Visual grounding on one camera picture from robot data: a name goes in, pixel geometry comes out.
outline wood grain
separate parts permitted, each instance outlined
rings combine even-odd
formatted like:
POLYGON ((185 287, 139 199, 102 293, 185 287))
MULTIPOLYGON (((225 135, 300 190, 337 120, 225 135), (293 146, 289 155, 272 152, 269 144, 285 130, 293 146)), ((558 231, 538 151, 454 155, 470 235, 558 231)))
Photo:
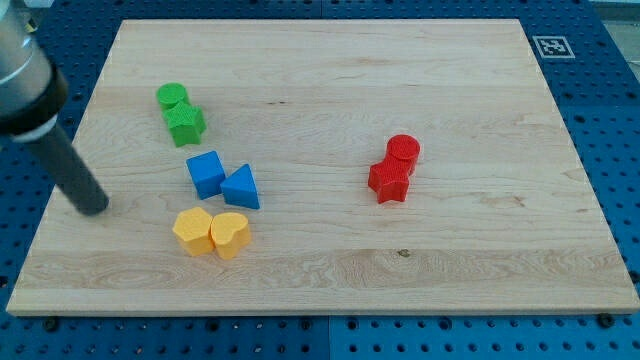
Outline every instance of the wood grain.
POLYGON ((74 141, 111 196, 55 189, 15 315, 558 314, 640 303, 514 20, 124 21, 74 141), (155 103, 186 85, 209 129, 176 149, 155 103), (424 149, 405 203, 368 168, 424 149), (171 233, 202 206, 185 160, 250 162, 263 208, 231 261, 171 233))

